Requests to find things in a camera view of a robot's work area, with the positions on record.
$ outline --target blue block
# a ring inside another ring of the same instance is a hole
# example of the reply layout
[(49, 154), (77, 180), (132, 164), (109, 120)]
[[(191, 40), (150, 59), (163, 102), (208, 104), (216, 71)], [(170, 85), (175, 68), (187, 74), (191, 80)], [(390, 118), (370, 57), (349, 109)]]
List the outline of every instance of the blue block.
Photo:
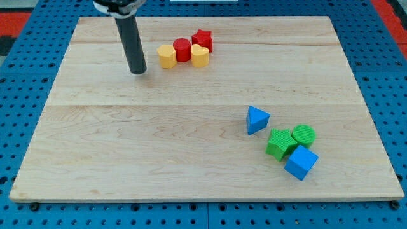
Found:
[(267, 127), (270, 114), (249, 106), (246, 116), (247, 134), (251, 135)]
[(317, 160), (318, 156), (315, 153), (299, 145), (288, 158), (284, 169), (302, 181)]

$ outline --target blue pegboard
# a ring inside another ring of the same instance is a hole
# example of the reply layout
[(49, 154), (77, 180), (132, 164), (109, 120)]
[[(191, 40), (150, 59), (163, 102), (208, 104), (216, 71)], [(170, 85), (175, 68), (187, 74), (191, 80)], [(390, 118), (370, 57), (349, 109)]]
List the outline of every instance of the blue pegboard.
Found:
[[(139, 16), (327, 15), (406, 191), (407, 63), (367, 0), (240, 0), (171, 5)], [(40, 0), (0, 68), (0, 228), (406, 228), (407, 201), (358, 203), (16, 204), (8, 199), (80, 16), (91, 0)]]

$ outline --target blue triangle block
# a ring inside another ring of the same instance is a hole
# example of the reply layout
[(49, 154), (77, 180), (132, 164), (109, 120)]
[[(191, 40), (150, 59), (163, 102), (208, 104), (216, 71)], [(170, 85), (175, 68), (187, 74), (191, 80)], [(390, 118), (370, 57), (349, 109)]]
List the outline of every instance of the blue triangle block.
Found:
[(254, 106), (249, 106), (246, 116), (247, 134), (251, 135), (267, 127), (270, 114)]

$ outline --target black cylinder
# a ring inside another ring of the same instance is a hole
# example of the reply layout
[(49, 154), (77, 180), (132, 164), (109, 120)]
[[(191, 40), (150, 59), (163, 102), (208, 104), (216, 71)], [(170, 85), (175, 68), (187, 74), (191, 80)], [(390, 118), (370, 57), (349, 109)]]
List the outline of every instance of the black cylinder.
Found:
[(142, 74), (147, 70), (147, 66), (135, 17), (115, 20), (130, 71), (134, 74)]

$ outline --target yellow hexagon block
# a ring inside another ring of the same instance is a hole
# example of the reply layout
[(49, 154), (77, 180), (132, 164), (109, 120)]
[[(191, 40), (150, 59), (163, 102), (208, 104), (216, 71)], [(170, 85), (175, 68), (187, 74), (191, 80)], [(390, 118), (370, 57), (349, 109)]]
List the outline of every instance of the yellow hexagon block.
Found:
[(157, 48), (157, 54), (162, 68), (170, 69), (177, 65), (176, 50), (172, 45), (161, 45)]
[(209, 49), (198, 44), (191, 46), (191, 61), (194, 67), (205, 67), (209, 64)]

